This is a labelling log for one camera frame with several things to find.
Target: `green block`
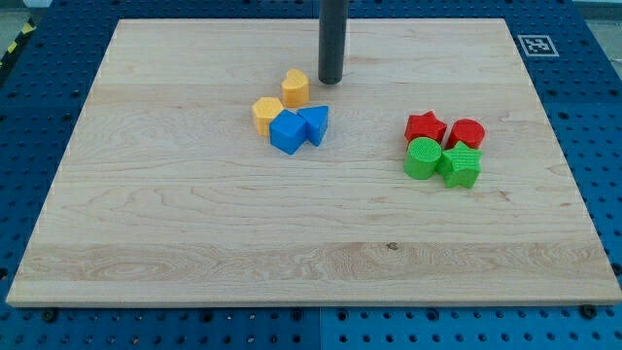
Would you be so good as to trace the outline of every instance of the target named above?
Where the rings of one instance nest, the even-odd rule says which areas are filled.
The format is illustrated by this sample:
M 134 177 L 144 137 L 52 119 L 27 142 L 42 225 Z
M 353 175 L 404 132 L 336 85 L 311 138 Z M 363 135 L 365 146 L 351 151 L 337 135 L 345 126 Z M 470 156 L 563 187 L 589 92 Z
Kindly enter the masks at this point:
M 442 149 L 438 142 L 430 137 L 418 137 L 408 144 L 404 171 L 413 179 L 430 179 L 441 155 Z
M 475 185 L 481 172 L 479 166 L 481 157 L 481 151 L 473 150 L 462 141 L 458 141 L 456 147 L 443 151 L 436 171 L 443 177 L 448 189 L 456 186 L 470 189 Z

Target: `red block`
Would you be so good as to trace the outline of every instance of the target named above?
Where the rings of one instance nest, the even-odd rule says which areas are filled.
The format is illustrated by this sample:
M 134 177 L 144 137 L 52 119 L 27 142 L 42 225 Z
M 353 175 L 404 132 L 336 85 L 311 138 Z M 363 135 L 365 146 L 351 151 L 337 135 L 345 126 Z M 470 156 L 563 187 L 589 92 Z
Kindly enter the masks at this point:
M 408 143 L 417 137 L 430 137 L 440 145 L 446 130 L 447 124 L 438 120 L 433 111 L 429 111 L 422 116 L 410 115 L 408 117 L 404 137 Z
M 462 141 L 470 148 L 477 150 L 485 135 L 486 131 L 482 124 L 470 119 L 461 119 L 452 126 L 445 149 L 453 149 L 458 141 Z

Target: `black cylindrical pole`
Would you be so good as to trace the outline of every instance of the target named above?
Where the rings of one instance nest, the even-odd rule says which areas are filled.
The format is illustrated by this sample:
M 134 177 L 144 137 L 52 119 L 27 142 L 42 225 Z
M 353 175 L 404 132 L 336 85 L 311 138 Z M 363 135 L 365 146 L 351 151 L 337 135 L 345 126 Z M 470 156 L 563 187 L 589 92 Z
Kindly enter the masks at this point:
M 318 78 L 324 84 L 341 81 L 346 42 L 348 0 L 320 1 L 320 54 Z

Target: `green cylinder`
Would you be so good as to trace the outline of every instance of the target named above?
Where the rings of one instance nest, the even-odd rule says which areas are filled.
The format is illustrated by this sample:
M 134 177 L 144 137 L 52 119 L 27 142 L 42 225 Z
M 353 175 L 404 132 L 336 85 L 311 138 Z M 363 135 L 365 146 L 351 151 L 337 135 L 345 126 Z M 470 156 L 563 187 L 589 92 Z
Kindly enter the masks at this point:
M 427 180 L 434 174 L 442 149 L 430 137 L 418 137 L 410 142 L 404 160 L 404 171 L 417 180 Z

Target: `yellow black caution tape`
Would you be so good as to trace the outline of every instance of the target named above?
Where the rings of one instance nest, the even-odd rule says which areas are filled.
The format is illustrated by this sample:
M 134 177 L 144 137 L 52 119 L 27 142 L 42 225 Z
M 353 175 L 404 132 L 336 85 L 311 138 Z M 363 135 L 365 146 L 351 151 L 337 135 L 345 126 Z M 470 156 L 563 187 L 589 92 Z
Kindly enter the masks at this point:
M 33 32 L 37 29 L 35 22 L 31 19 L 22 27 L 19 31 L 16 39 L 9 45 L 6 52 L 0 59 L 0 88 L 4 85 L 4 82 L 9 78 L 9 73 L 15 66 L 17 58 L 26 46 L 26 43 L 32 37 Z

